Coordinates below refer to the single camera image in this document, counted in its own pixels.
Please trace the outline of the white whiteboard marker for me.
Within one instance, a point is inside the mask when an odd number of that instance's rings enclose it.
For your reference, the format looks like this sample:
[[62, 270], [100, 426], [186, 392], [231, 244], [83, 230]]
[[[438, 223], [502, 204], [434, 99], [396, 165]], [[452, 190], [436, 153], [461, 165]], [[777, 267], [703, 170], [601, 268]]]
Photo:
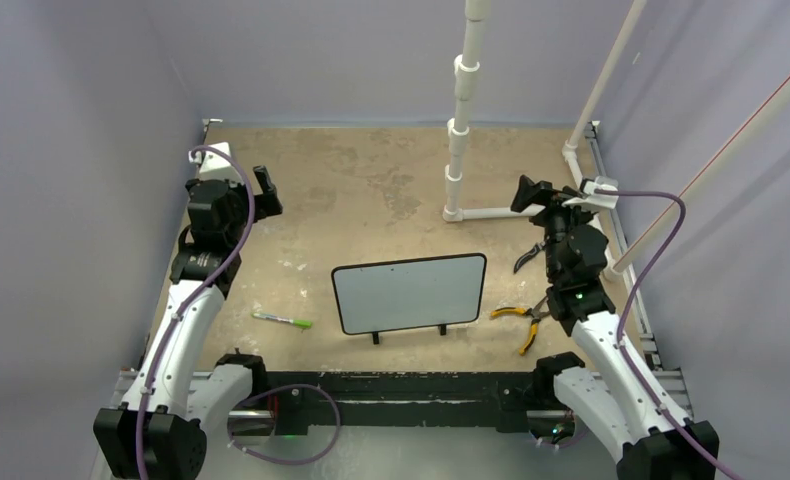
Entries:
[[284, 323], [284, 324], [288, 324], [288, 325], [294, 326], [292, 324], [293, 319], [286, 318], [286, 317], [266, 314], [266, 313], [262, 313], [262, 312], [253, 312], [251, 314], [251, 316], [253, 318], [255, 318], [255, 319], [267, 320], [267, 321], [278, 322], [278, 323]]

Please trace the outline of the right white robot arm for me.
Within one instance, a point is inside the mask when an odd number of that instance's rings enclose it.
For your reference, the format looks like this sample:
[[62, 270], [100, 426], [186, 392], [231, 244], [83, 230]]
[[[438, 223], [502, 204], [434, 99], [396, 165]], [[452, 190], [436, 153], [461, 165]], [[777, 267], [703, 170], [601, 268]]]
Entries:
[[609, 240], [592, 223], [622, 194], [606, 177], [561, 190], [527, 176], [518, 181], [511, 210], [541, 208], [530, 221], [544, 231], [549, 313], [600, 375], [566, 352], [538, 361], [532, 392], [540, 404], [561, 403], [580, 418], [620, 479], [713, 479], [717, 432], [694, 421], [657, 380], [625, 333], [630, 311], [616, 311], [601, 281]]

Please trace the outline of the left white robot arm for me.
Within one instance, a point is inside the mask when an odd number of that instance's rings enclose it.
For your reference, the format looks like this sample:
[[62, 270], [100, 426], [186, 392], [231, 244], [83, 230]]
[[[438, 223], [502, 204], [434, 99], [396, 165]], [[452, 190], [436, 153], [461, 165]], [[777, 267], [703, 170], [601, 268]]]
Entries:
[[113, 407], [99, 410], [93, 432], [114, 477], [194, 479], [205, 461], [208, 436], [233, 406], [255, 409], [268, 399], [261, 357], [226, 354], [195, 385], [198, 359], [211, 325], [241, 265], [236, 247], [256, 221], [283, 206], [268, 170], [253, 174], [260, 192], [248, 196], [241, 177], [197, 177], [186, 182], [188, 225], [177, 239], [167, 305], [155, 341], [136, 379]]

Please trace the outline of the small black-framed whiteboard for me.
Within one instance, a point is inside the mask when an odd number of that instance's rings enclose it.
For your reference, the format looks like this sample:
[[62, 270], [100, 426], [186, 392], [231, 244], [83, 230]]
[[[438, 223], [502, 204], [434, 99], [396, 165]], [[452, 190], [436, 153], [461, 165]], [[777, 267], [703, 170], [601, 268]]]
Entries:
[[330, 278], [342, 332], [370, 335], [435, 328], [480, 317], [488, 259], [461, 253], [334, 268]]

